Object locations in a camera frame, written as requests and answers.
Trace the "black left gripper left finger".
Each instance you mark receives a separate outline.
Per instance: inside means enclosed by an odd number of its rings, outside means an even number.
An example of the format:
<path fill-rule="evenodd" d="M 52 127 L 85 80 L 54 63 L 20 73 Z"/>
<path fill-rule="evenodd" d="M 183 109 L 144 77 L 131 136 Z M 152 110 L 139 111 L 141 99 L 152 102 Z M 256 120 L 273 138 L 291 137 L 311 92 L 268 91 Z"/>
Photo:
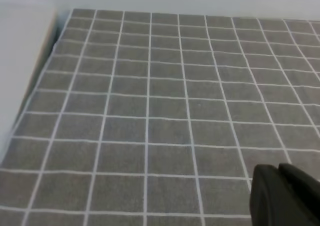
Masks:
<path fill-rule="evenodd" d="M 269 164 L 254 167 L 249 198 L 252 225 L 318 226 L 320 206 L 305 205 L 278 167 Z"/>

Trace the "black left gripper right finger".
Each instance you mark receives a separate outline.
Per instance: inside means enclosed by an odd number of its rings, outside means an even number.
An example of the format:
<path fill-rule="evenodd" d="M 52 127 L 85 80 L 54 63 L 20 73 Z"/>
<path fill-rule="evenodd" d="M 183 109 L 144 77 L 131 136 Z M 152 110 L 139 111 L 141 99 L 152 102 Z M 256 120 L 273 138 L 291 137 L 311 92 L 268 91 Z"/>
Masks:
<path fill-rule="evenodd" d="M 318 180 L 292 164 L 280 163 L 278 170 L 306 206 L 320 205 L 320 182 Z"/>

